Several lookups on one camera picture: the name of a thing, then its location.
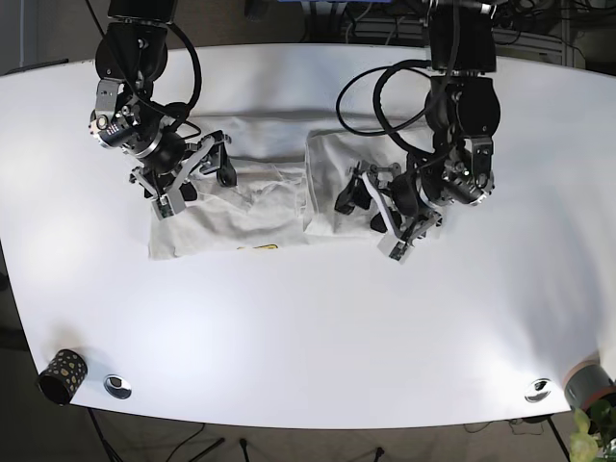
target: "cable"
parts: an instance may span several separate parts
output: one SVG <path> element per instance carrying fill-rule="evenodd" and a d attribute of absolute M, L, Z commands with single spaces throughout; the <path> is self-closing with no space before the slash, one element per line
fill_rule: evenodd
<path fill-rule="evenodd" d="M 400 18 L 394 21 L 394 29 L 392 29 L 392 32 L 390 32 L 389 36 L 387 36 L 387 39 L 385 40 L 385 46 L 389 45 L 389 42 L 392 40 L 394 34 L 398 32 L 398 27 L 400 26 L 400 24 L 402 23 L 404 19 L 406 19 L 406 16 L 401 16 Z"/>
<path fill-rule="evenodd" d="M 159 113 L 159 114 L 161 114 L 163 116 L 167 116 L 169 118 L 177 120 L 178 119 L 177 116 L 170 114 L 160 104 L 156 103 L 155 101 L 148 101 L 146 99 L 143 99 L 143 97 L 140 95 L 139 91 L 137 90 L 137 86 L 136 86 L 135 82 L 132 82 L 130 79 L 128 79 L 128 77 L 127 77 L 128 74 L 124 70 L 123 62 L 118 57 L 117 53 L 115 52 L 116 49 L 114 47 L 114 44 L 111 43 L 111 40 L 107 37 L 107 34 L 105 34 L 105 32 L 103 31 L 103 28 L 100 25 L 100 22 L 98 21 L 98 18 L 96 17 L 96 13 L 94 12 L 94 9 L 92 8 L 90 0 L 84 0 L 84 1 L 86 2 L 86 6 L 88 7 L 88 10 L 90 12 L 90 16 L 91 16 L 92 20 L 94 21 L 94 24 L 96 25 L 96 29 L 98 29 L 98 33 L 100 34 L 101 38 L 103 39 L 103 41 L 107 45 L 107 48 L 109 49 L 109 51 L 110 51 L 110 53 L 112 55 L 112 58 L 114 58 L 114 61 L 117 64 L 117 68 L 119 69 L 119 72 L 120 72 L 120 75 L 122 76 L 122 79 L 124 80 L 124 82 L 128 86 L 128 88 L 131 90 L 131 92 L 147 108 L 149 108 L 152 111 L 155 111 L 155 112 L 157 112 L 157 113 Z M 184 120 L 182 122 L 182 124 L 188 125 L 189 127 L 191 127 L 194 130 L 196 130 L 195 134 L 189 135 L 188 137 L 185 137 L 182 140 L 189 140 L 191 138 L 195 138 L 195 137 L 198 137 L 199 135 L 201 135 L 201 129 L 199 127 L 197 127 L 196 125 L 194 125 L 193 123 Z"/>
<path fill-rule="evenodd" d="M 185 444 L 187 444 L 196 435 L 201 433 L 204 429 L 205 429 L 205 423 L 202 423 L 201 428 L 199 428 L 195 433 L 193 433 L 191 436 L 189 436 L 186 440 L 184 440 L 182 443 L 180 443 L 173 449 L 173 451 L 171 452 L 171 454 L 169 455 L 169 457 L 167 458 L 165 462 L 169 462 L 169 460 L 171 460 L 171 457 L 173 457 L 173 454 L 177 452 L 178 449 L 182 448 Z"/>
<path fill-rule="evenodd" d="M 558 39 L 558 40 L 560 40 L 560 42 L 561 42 L 561 43 L 563 43 L 564 45 L 568 46 L 569 48 L 573 48 L 574 50 L 576 50 L 576 51 L 577 51 L 577 52 L 581 55 L 581 57 L 582 57 L 585 61 L 588 61 L 588 60 L 586 60 L 586 57 L 584 56 L 584 54 L 582 53 L 582 51 L 581 51 L 578 47 L 576 47 L 575 45 L 573 45 L 573 44 L 569 43 L 568 41 L 565 41 L 563 38 L 561 38 L 561 37 L 559 37 L 559 36 L 551 36 L 551 35 L 547 35 L 547 34 L 544 34 L 544 35 L 545 35 L 546 37 L 552 37 L 553 39 Z"/>
<path fill-rule="evenodd" d="M 349 24 L 348 26 L 346 26 L 346 34 L 345 34 L 345 43 L 348 44 L 348 33 L 350 32 L 351 27 L 353 28 L 353 33 L 355 32 L 355 28 L 357 27 L 357 24 L 359 24 L 359 21 L 361 21 L 364 17 L 366 17 L 366 14 L 368 14 L 370 12 L 372 8 L 372 3 L 368 4 L 368 7 L 366 8 L 366 10 L 361 13 L 357 19 L 354 20 L 354 24 L 351 22 L 351 24 Z"/>
<path fill-rule="evenodd" d="M 515 436 L 541 436 L 544 433 L 544 428 L 543 428 L 543 423 L 539 423 L 539 425 L 541 426 L 541 431 L 539 433 L 532 433 L 531 431 L 525 431 L 522 433 L 518 433 L 516 432 L 515 426 L 517 425 L 521 425 L 524 421 L 518 422 L 519 420 L 512 420 L 512 421 L 507 421 L 507 423 L 509 424 L 509 429 L 511 430 L 511 434 L 515 435 Z"/>
<path fill-rule="evenodd" d="M 220 446 L 222 443 L 224 443 L 224 441 L 225 441 L 224 438 L 218 438 L 217 440 L 215 440 L 213 444 L 211 444 L 206 449 L 204 449 L 202 452 L 200 452 L 195 457 L 193 457 L 191 460 L 189 460 L 189 462 L 197 462 L 197 460 L 199 460 L 202 457 L 205 457 L 207 454 L 209 454 L 214 449 L 216 449 L 218 446 Z"/>
<path fill-rule="evenodd" d="M 98 439 L 100 440 L 101 445 L 103 445 L 103 449 L 107 453 L 107 457 L 110 462 L 124 462 L 122 458 L 117 455 L 116 450 L 109 444 L 109 442 L 105 439 L 105 435 L 103 435 L 103 431 L 100 429 L 100 425 L 98 424 L 98 420 L 96 416 L 94 416 L 94 411 L 88 409 L 88 414 L 90 415 L 90 419 L 92 420 L 92 424 L 94 425 L 94 429 L 96 430 L 96 434 L 98 435 Z"/>
<path fill-rule="evenodd" d="M 191 110 L 194 109 L 194 106 L 196 106 L 199 96 L 201 96 L 201 89 L 203 88 L 203 76 L 201 75 L 201 63 L 199 62 L 199 57 L 196 54 L 196 50 L 194 49 L 191 40 L 186 36 L 186 34 L 184 34 L 182 29 L 180 29 L 177 24 L 171 23 L 168 25 L 168 28 L 171 32 L 173 32 L 173 34 L 182 40 L 182 43 L 184 43 L 189 55 L 191 55 L 192 72 L 194 73 L 194 86 L 192 88 L 191 99 L 186 104 L 186 115 L 180 119 L 177 119 L 173 125 L 171 125 L 171 130 L 175 131 L 180 125 L 182 125 L 182 123 L 186 121 Z"/>
<path fill-rule="evenodd" d="M 505 45 L 513 45 L 516 41 L 518 41 L 520 39 L 520 37 L 522 36 L 522 29 L 518 30 L 518 35 L 511 41 L 495 41 L 494 40 L 494 44 L 496 45 L 501 45 L 501 46 L 505 46 Z"/>
<path fill-rule="evenodd" d="M 425 61 L 423 62 L 423 67 L 428 67 L 430 61 Z M 353 127 L 351 127 L 350 125 L 348 125 L 345 120 L 343 119 L 342 116 L 342 112 L 341 112 L 341 105 L 342 105 L 342 101 L 343 98 L 345 97 L 345 94 L 347 94 L 347 91 L 359 80 L 363 79 L 364 77 L 366 77 L 367 75 L 373 74 L 375 72 L 378 72 L 380 70 L 387 70 L 390 67 L 388 65 L 383 65 L 381 67 L 375 67 L 374 69 L 370 69 L 367 70 L 366 72 L 362 72 L 361 74 L 353 77 L 346 85 L 345 87 L 342 89 L 342 91 L 340 92 L 340 94 L 338 95 L 338 99 L 336 100 L 336 117 L 338 118 L 338 121 L 340 122 L 340 124 L 350 133 L 352 133 L 353 135 L 357 135 L 360 137 L 382 137 L 384 135 L 387 135 L 387 132 L 383 131 L 383 130 L 379 130 L 379 131 L 375 131 L 375 132 L 362 132 L 360 130 L 357 130 Z M 423 77 L 425 77 L 426 79 L 429 80 L 429 76 L 421 71 L 419 71 L 418 69 L 412 69 L 412 72 L 415 72 L 416 74 L 422 75 Z"/>
<path fill-rule="evenodd" d="M 556 441 L 558 442 L 558 445 L 560 446 L 560 450 L 562 450 L 562 453 L 565 455 L 565 458 L 569 460 L 569 451 L 567 450 L 565 443 L 562 441 L 562 438 L 560 437 L 560 433 L 558 432 L 556 425 L 554 425 L 552 416 L 548 417 L 548 424 L 550 425 L 550 428 L 552 429 L 554 438 L 556 438 Z"/>
<path fill-rule="evenodd" d="M 464 424 L 464 425 L 462 425 L 462 426 L 464 426 L 464 431 L 466 431 L 467 433 L 469 433 L 469 434 L 471 434 L 471 435 L 474 435 L 475 433 L 479 433 L 480 431 L 485 430 L 485 429 L 486 429 L 488 426 L 490 426 L 491 424 L 493 424 L 493 422 L 488 422 L 486 425 L 484 425 L 484 426 L 483 426 L 482 428 L 480 428 L 479 430 L 473 430 L 473 431 L 469 430 L 469 429 L 466 427 L 466 425 L 468 425 L 467 423 L 465 423 L 465 424 Z"/>
<path fill-rule="evenodd" d="M 443 82 L 441 83 L 441 86 L 438 88 L 435 94 L 432 95 L 432 97 L 429 99 L 429 102 L 423 107 L 423 109 L 419 111 L 416 115 L 411 117 L 409 120 L 407 120 L 406 122 L 400 124 L 398 127 L 393 127 L 389 123 L 389 120 L 387 119 L 387 117 L 385 116 L 385 113 L 383 112 L 381 95 L 382 95 L 383 89 L 385 88 L 385 85 L 387 84 L 389 79 L 391 79 L 394 75 L 396 75 L 401 70 L 405 68 L 408 70 L 408 67 L 411 65 L 414 67 L 418 67 L 418 65 L 413 63 L 411 60 L 409 60 L 408 62 L 402 62 L 402 63 L 395 64 L 391 66 L 390 68 L 388 68 L 376 82 L 376 85 L 374 86 L 374 92 L 372 94 L 372 106 L 374 108 L 374 113 L 376 114 L 376 118 L 381 124 L 381 127 L 383 127 L 383 131 L 387 133 L 387 135 L 389 135 L 389 137 L 392 139 L 392 141 L 395 144 L 397 144 L 402 149 L 408 151 L 409 154 L 413 153 L 413 155 L 420 155 L 424 158 L 429 157 L 433 154 L 429 154 L 429 153 L 426 153 L 425 151 L 421 151 L 420 149 L 413 146 L 412 144 L 409 144 L 402 138 L 402 136 L 398 132 L 401 129 L 412 125 L 413 123 L 418 121 L 420 118 L 422 118 L 425 114 L 432 111 L 436 107 L 436 105 L 440 103 L 441 98 L 443 98 L 446 94 L 446 88 L 451 80 L 451 74 L 453 73 L 453 68 L 455 67 L 455 62 L 458 56 L 458 49 L 460 46 L 460 4 L 459 4 L 459 0 L 453 0 L 452 14 L 453 14 L 453 43 L 451 45 L 451 53 L 449 55 L 449 62 L 447 64 L 447 70 L 445 72 L 445 77 L 443 78 Z M 420 162 L 418 162 L 419 159 L 416 159 L 415 161 L 418 165 L 421 164 Z"/>

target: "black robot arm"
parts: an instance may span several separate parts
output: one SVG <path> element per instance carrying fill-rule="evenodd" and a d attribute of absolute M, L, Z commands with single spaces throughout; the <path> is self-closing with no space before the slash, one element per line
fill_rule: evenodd
<path fill-rule="evenodd" d="M 152 200 L 158 218 L 186 209 L 196 200 L 191 178 L 216 173 L 225 187 L 237 184 L 237 176 L 226 153 L 231 140 L 215 132 L 197 143 L 200 129 L 188 121 L 201 93 L 201 65 L 193 45 L 173 23 L 177 0 L 112 0 L 110 23 L 103 33 L 89 4 L 90 13 L 103 39 L 96 52 L 100 77 L 90 132 L 106 148 L 119 147 L 141 165 L 130 181 L 138 182 Z M 182 40 L 192 59 L 194 87 L 188 103 L 165 106 L 152 100 L 154 82 L 167 66 L 167 29 Z M 181 137 L 177 130 L 188 125 L 195 133 Z"/>
<path fill-rule="evenodd" d="M 387 135 L 407 153 L 406 170 L 399 174 L 385 166 L 358 165 L 335 207 L 348 215 L 355 206 L 368 210 L 374 200 L 378 215 L 371 227 L 385 234 L 379 247 L 394 260 L 402 261 L 414 240 L 442 224 L 443 207 L 453 202 L 478 205 L 494 188 L 492 136 L 501 120 L 501 107 L 492 80 L 482 75 L 496 71 L 495 11 L 495 5 L 474 0 L 430 1 L 424 24 L 431 61 L 408 60 L 362 74 L 383 70 L 372 96 L 381 131 L 360 132 L 341 117 L 342 97 L 357 78 L 338 98 L 338 117 L 347 130 L 365 137 Z M 437 75 L 428 77 L 418 68 L 429 68 Z M 383 113 L 381 93 L 402 70 L 429 78 L 430 92 L 423 110 L 395 127 Z M 410 144 L 399 133 L 423 116 L 434 132 L 431 152 Z"/>

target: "black cable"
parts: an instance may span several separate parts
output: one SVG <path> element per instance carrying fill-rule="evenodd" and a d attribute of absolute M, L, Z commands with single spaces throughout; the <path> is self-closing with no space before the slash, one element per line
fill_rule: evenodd
<path fill-rule="evenodd" d="M 187 444 L 192 438 L 194 438 L 196 435 L 198 435 L 199 433 L 201 433 L 203 430 L 205 429 L 205 423 L 201 424 L 201 428 L 199 428 L 195 433 L 193 433 L 191 436 L 189 436 L 186 440 L 184 440 L 182 443 L 180 443 L 179 445 L 177 445 L 173 451 L 171 452 L 171 454 L 169 455 L 169 457 L 167 458 L 167 460 L 165 462 L 169 462 L 169 460 L 171 460 L 171 457 L 173 457 L 173 454 L 175 452 L 177 452 L 180 448 L 182 448 L 185 444 Z"/>
<path fill-rule="evenodd" d="M 565 458 L 567 460 L 569 460 L 569 450 L 565 446 L 565 443 L 562 441 L 562 438 L 560 437 L 560 433 L 558 432 L 558 429 L 556 428 L 556 425 L 554 425 L 554 422 L 552 420 L 552 416 L 548 417 L 548 424 L 550 425 L 550 428 L 552 429 L 552 433 L 554 434 L 554 438 L 556 438 L 556 441 L 558 442 L 558 445 L 560 446 L 560 449 L 562 450 L 562 453 L 565 455 Z"/>
<path fill-rule="evenodd" d="M 92 409 L 88 409 L 88 414 L 90 415 L 90 419 L 92 420 L 92 424 L 94 425 L 94 429 L 96 430 L 96 434 L 98 435 L 98 439 L 100 440 L 101 445 L 103 445 L 103 449 L 107 454 L 110 462 L 123 462 L 122 458 L 117 455 L 116 450 L 112 447 L 112 445 L 105 439 L 105 435 L 103 435 L 103 431 L 100 429 L 100 425 L 98 424 L 98 420 L 96 416 L 94 416 L 94 411 Z"/>
<path fill-rule="evenodd" d="M 520 37 L 522 36 L 522 28 L 518 29 L 518 34 L 516 35 L 516 37 L 511 40 L 511 41 L 495 41 L 494 40 L 494 44 L 496 45 L 513 45 L 516 41 L 518 41 L 520 39 Z"/>
<path fill-rule="evenodd" d="M 398 133 L 398 131 L 412 125 L 413 123 L 418 121 L 420 118 L 422 118 L 425 114 L 432 111 L 436 107 L 436 105 L 440 103 L 441 98 L 443 98 L 446 95 L 446 88 L 451 80 L 451 74 L 453 73 L 453 68 L 455 67 L 455 62 L 458 56 L 458 49 L 460 47 L 460 4 L 459 4 L 459 0 L 453 0 L 452 14 L 453 14 L 453 43 L 451 45 L 451 52 L 449 55 L 449 62 L 447 64 L 447 70 L 445 72 L 445 77 L 443 78 L 443 82 L 441 83 L 441 86 L 438 88 L 436 93 L 432 95 L 429 102 L 423 107 L 423 109 L 419 111 L 416 115 L 411 117 L 409 120 L 407 120 L 406 122 L 400 124 L 398 127 L 393 127 L 389 123 L 389 120 L 387 119 L 387 117 L 385 116 L 385 113 L 383 112 L 383 107 L 382 107 L 381 95 L 382 95 L 383 89 L 385 88 L 385 85 L 387 84 L 387 82 L 401 70 L 403 69 L 408 70 L 410 66 L 419 67 L 421 65 L 421 64 L 419 65 L 416 64 L 414 60 L 409 60 L 407 62 L 398 63 L 398 64 L 395 64 L 389 67 L 376 82 L 376 85 L 374 86 L 374 92 L 372 94 L 372 106 L 374 108 L 374 113 L 376 114 L 376 118 L 378 119 L 379 123 L 383 127 L 383 131 L 392 139 L 392 141 L 395 144 L 397 144 L 402 149 L 406 150 L 409 154 L 416 156 L 417 159 L 415 160 L 415 162 L 419 165 L 425 162 L 425 159 L 431 156 L 432 154 L 422 151 L 419 148 L 413 146 L 412 144 L 409 144 L 408 142 L 406 142 L 402 138 L 402 136 Z"/>
<path fill-rule="evenodd" d="M 195 457 L 193 457 L 191 460 L 189 460 L 189 462 L 197 462 L 197 460 L 199 460 L 202 457 L 205 457 L 207 454 L 212 452 L 214 449 L 216 449 L 222 443 L 224 443 L 224 438 L 218 438 L 217 440 L 215 440 L 215 442 L 212 445 L 208 446 L 202 452 L 197 454 Z"/>
<path fill-rule="evenodd" d="M 194 73 L 194 87 L 192 88 L 191 99 L 186 104 L 186 116 L 182 117 L 182 119 L 176 120 L 175 123 L 171 125 L 171 130 L 175 131 L 180 125 L 182 125 L 182 123 L 184 123 L 184 121 L 186 121 L 191 110 L 194 109 L 194 106 L 196 106 L 196 103 L 199 100 L 199 96 L 201 96 L 201 89 L 203 87 L 203 76 L 201 75 L 201 63 L 199 62 L 199 57 L 196 54 L 196 50 L 194 49 L 191 40 L 187 37 L 186 34 L 184 34 L 184 31 L 182 31 L 182 29 L 180 29 L 177 24 L 171 23 L 168 25 L 168 28 L 173 34 L 175 34 L 180 40 L 182 40 L 182 43 L 184 43 L 184 46 L 189 52 L 189 55 L 191 55 L 192 72 Z"/>
<path fill-rule="evenodd" d="M 122 76 L 123 81 L 125 82 L 125 84 L 128 86 L 128 88 L 131 90 L 131 92 L 137 97 L 137 99 L 140 100 L 140 102 L 148 107 L 149 109 L 151 109 L 152 111 L 155 111 L 163 116 L 167 116 L 170 117 L 174 120 L 177 120 L 177 116 L 170 114 L 168 111 L 165 110 L 165 108 L 156 103 L 155 101 L 148 101 L 146 99 L 144 99 L 138 89 L 137 89 L 137 85 L 135 82 L 132 82 L 130 79 L 128 79 L 128 73 L 124 70 L 124 65 L 123 65 L 123 61 L 118 57 L 115 48 L 115 45 L 112 43 L 112 40 L 109 39 L 107 37 L 107 34 L 105 34 L 105 32 L 103 31 L 102 26 L 100 25 L 100 22 L 98 21 L 98 18 L 96 17 L 96 13 L 94 12 L 94 9 L 92 8 L 92 5 L 90 3 L 90 0 L 84 0 L 86 2 L 86 6 L 88 7 L 88 10 L 90 11 L 90 16 L 92 18 L 92 20 L 94 21 L 94 24 L 96 25 L 96 29 L 98 29 L 98 33 L 100 34 L 101 38 L 103 39 L 103 41 L 105 42 L 105 44 L 107 45 L 107 48 L 109 49 L 109 52 L 112 55 L 112 58 L 114 58 L 115 63 L 117 64 L 117 68 L 119 69 L 120 75 Z M 184 120 L 182 122 L 185 125 L 188 125 L 189 127 L 193 128 L 194 130 L 196 130 L 195 134 L 192 134 L 188 137 L 183 138 L 182 140 L 188 140 L 190 138 L 195 138 L 198 137 L 199 135 L 201 135 L 201 129 L 199 127 L 197 127 L 196 125 L 194 125 L 191 122 L 188 122 L 187 120 Z"/>
<path fill-rule="evenodd" d="M 521 425 L 524 421 L 519 422 L 519 420 L 512 420 L 512 421 L 507 421 L 507 423 L 509 424 L 509 429 L 511 430 L 511 434 L 515 435 L 515 436 L 542 436 L 544 433 L 544 429 L 543 429 L 543 422 L 539 423 L 540 427 L 541 427 L 541 431 L 539 433 L 532 433 L 530 431 L 525 431 L 522 433 L 518 433 L 515 429 L 515 426 L 517 425 Z"/>
<path fill-rule="evenodd" d="M 484 426 L 483 426 L 482 428 L 480 428 L 479 430 L 473 430 L 473 431 L 469 430 L 469 429 L 466 427 L 467 423 L 465 423 L 463 426 L 464 426 L 464 431 L 466 431 L 467 433 L 469 433 L 469 434 L 471 434 L 471 435 L 474 435 L 475 433 L 479 433 L 479 432 L 481 432 L 481 431 L 485 430 L 485 429 L 486 429 L 488 426 L 490 426 L 491 424 L 492 424 L 492 422 L 488 422 L 486 425 L 484 425 Z"/>
<path fill-rule="evenodd" d="M 421 62 L 424 63 L 424 67 L 428 66 L 430 61 L 425 61 L 425 62 Z M 363 79 L 364 77 L 366 77 L 367 75 L 373 74 L 375 72 L 378 72 L 379 70 L 387 70 L 390 67 L 388 65 L 383 65 L 381 67 L 375 67 L 374 69 L 370 69 L 367 70 L 366 72 L 362 72 L 361 74 L 357 75 L 356 77 L 353 77 L 346 85 L 345 87 L 342 89 L 342 91 L 340 92 L 340 94 L 338 95 L 338 99 L 336 100 L 336 117 L 338 118 L 338 121 L 340 122 L 340 124 L 350 133 L 352 133 L 353 135 L 357 135 L 360 137 L 382 137 L 384 135 L 387 135 L 387 132 L 383 131 L 383 130 L 379 130 L 379 131 L 375 131 L 375 132 L 362 132 L 360 130 L 354 129 L 353 127 L 351 127 L 350 125 L 348 125 L 345 120 L 343 119 L 342 116 L 342 112 L 340 109 L 340 106 L 342 104 L 343 98 L 345 97 L 345 94 L 347 94 L 347 91 L 355 84 L 355 82 L 357 82 L 360 79 Z M 426 79 L 429 79 L 430 77 L 419 71 L 418 69 L 412 69 L 412 72 L 415 72 L 416 74 L 420 74 L 423 77 L 425 77 Z"/>

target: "white towel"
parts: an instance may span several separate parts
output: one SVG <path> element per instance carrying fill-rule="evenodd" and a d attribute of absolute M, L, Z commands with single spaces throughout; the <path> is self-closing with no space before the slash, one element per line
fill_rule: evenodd
<path fill-rule="evenodd" d="M 198 199 L 181 214 L 152 220 L 150 258 L 160 260 L 205 250 L 309 244 L 303 232 L 304 164 L 233 161 L 238 186 L 222 188 L 215 175 L 194 185 Z"/>
<path fill-rule="evenodd" d="M 350 180 L 349 169 L 359 160 L 404 167 L 404 152 L 388 138 L 332 132 L 331 120 L 321 123 L 330 132 L 318 131 L 313 119 L 229 117 L 207 122 L 234 139 L 229 154 L 238 186 L 222 188 L 215 175 L 202 177 L 193 181 L 198 199 L 187 210 L 162 221 L 152 214 L 150 258 L 382 237 L 370 229 L 378 213 L 375 206 L 369 211 L 357 208 L 347 217 L 334 211 L 334 203 Z M 429 149 L 431 137 L 418 138 L 418 133 L 404 136 Z"/>
<path fill-rule="evenodd" d="M 402 137 L 426 151 L 432 150 L 432 132 L 427 128 L 400 132 Z M 350 171 L 360 161 L 379 167 L 398 163 L 406 169 L 406 152 L 389 137 L 363 138 L 348 132 L 314 136 L 306 147 L 309 207 L 304 214 L 306 234 L 313 236 L 382 238 L 370 222 L 378 214 L 374 201 L 369 210 L 355 207 L 351 215 L 334 210 L 338 194 L 348 185 Z"/>

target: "black cup with polka dots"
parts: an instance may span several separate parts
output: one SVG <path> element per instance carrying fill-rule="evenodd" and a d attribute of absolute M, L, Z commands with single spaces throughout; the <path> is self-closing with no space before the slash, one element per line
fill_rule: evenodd
<path fill-rule="evenodd" d="M 38 375 L 37 384 L 49 400 L 64 406 L 73 399 L 87 374 L 88 366 L 81 356 L 70 349 L 61 349 Z"/>

